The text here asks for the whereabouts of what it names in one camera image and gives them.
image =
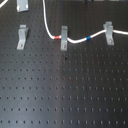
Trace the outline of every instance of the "cable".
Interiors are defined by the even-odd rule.
[[[106,30],[102,30],[102,31],[100,31],[100,32],[97,32],[97,33],[95,33],[95,34],[93,34],[93,35],[91,35],[91,36],[85,37],[85,38],[80,39],[80,40],[72,40],[72,39],[68,38],[68,41],[69,41],[70,43],[77,44],[77,43],[81,43],[81,42],[84,42],[84,41],[86,41],[86,40],[89,40],[89,39],[91,39],[91,38],[94,38],[94,37],[96,37],[96,36],[98,36],[98,35],[100,35],[100,34],[102,34],[102,33],[105,33],[105,32],[106,32]]]
[[[113,30],[113,32],[117,34],[128,35],[128,32],[123,32],[123,31],[118,31],[118,30]]]
[[[4,0],[4,1],[0,4],[0,8],[3,7],[7,2],[8,2],[8,0]]]
[[[46,19],[46,8],[45,8],[45,1],[44,0],[43,0],[43,8],[44,8],[44,23],[45,23],[45,28],[46,28],[48,35],[50,36],[51,39],[60,39],[61,36],[53,36],[48,29],[47,19]]]
[[[45,0],[43,0],[43,9],[44,9],[44,23],[45,23],[45,28],[46,28],[46,31],[47,31],[48,35],[50,36],[51,39],[61,39],[61,35],[59,35],[59,36],[53,36],[53,35],[51,35],[51,33],[50,33],[49,29],[48,29],[47,19],[46,19]],[[70,43],[77,44],[77,43],[81,43],[81,42],[84,42],[86,40],[89,40],[91,38],[94,38],[94,37],[96,37],[96,36],[98,36],[98,35],[100,35],[102,33],[105,33],[105,32],[106,32],[106,30],[101,30],[101,31],[99,31],[99,32],[97,32],[97,33],[95,33],[95,34],[93,34],[91,36],[88,36],[88,37],[85,37],[85,38],[79,39],[79,40],[72,40],[72,39],[70,39],[68,37],[68,41]],[[123,32],[123,31],[118,31],[118,30],[113,30],[113,32],[114,33],[117,33],[117,34],[128,35],[128,32]]]

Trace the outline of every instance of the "cable clip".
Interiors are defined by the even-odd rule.
[[[61,50],[67,51],[67,35],[68,35],[68,27],[62,26],[61,29]]]
[[[112,37],[112,34],[113,34],[112,22],[111,21],[105,22],[103,27],[106,30],[105,36],[106,36],[107,44],[108,45],[114,45],[114,40],[113,40],[113,37]]]
[[[20,25],[19,42],[18,42],[18,45],[17,45],[17,50],[23,50],[24,49],[27,34],[28,34],[28,29],[29,28],[27,28],[26,25]]]
[[[18,12],[23,12],[23,11],[28,11],[28,10],[29,10],[28,0],[17,0],[17,11]]]

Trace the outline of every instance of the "metal bracket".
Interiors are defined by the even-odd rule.
[[[26,42],[26,37],[28,34],[28,29],[26,25],[20,25],[19,29],[19,42],[17,45],[17,50],[23,50]]]
[[[23,11],[28,11],[29,6],[28,6],[28,0],[17,0],[17,11],[18,12],[23,12]]]
[[[61,50],[67,51],[67,35],[68,35],[68,27],[62,26],[61,29]]]
[[[105,22],[103,27],[106,30],[105,36],[106,36],[107,44],[108,45],[114,45],[114,40],[113,40],[113,37],[112,37],[112,34],[113,34],[112,22],[111,21]]]

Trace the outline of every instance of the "blue tape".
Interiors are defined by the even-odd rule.
[[[88,36],[88,37],[87,37],[87,40],[89,40],[89,39],[91,39],[91,36]]]

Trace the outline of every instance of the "black breadboard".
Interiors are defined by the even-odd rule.
[[[0,128],[128,128],[128,36],[105,34],[81,44],[49,38],[41,0],[18,13],[16,0],[0,9]],[[128,31],[127,2],[46,1],[53,35],[68,26],[80,39],[112,21]],[[29,27],[25,49],[17,50],[21,24]]]

